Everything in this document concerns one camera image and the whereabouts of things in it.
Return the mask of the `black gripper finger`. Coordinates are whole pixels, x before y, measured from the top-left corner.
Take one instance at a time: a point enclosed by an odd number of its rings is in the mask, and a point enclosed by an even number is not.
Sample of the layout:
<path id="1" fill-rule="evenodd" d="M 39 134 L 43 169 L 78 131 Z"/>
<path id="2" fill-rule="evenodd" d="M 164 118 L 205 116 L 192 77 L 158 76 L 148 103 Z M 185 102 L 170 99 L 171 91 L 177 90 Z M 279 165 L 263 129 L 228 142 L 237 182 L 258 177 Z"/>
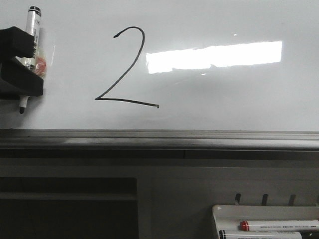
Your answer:
<path id="1" fill-rule="evenodd" d="M 34 37 L 16 26 L 0 30 L 0 58 L 32 58 Z"/>
<path id="2" fill-rule="evenodd" d="M 0 64 L 0 99 L 19 100 L 20 96 L 42 96 L 43 79 L 28 70 L 17 59 Z"/>

